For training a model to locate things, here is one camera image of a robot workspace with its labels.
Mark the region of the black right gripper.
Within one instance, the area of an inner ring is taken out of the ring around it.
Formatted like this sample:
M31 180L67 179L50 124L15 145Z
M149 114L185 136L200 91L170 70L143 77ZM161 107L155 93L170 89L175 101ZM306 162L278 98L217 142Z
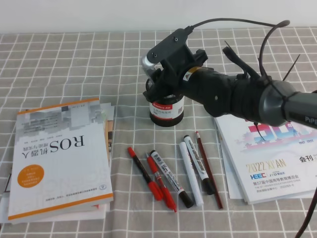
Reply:
M180 94L180 85L185 73L193 67L200 67L207 60L204 50L192 53L189 49L178 49L163 59L150 59L151 54L142 58L143 71L152 86L143 95L147 100L160 100L169 95Z

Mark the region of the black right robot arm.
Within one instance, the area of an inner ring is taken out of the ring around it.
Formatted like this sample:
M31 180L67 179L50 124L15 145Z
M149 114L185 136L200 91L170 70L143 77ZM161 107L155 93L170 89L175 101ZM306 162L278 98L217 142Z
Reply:
M183 95L202 104L214 118L230 114L271 126L293 121L316 128L316 93L296 91L290 83L268 76L222 74L203 67L207 58L203 50L193 54L181 49L162 58L148 53L142 59L143 70L152 81L143 93L147 101Z

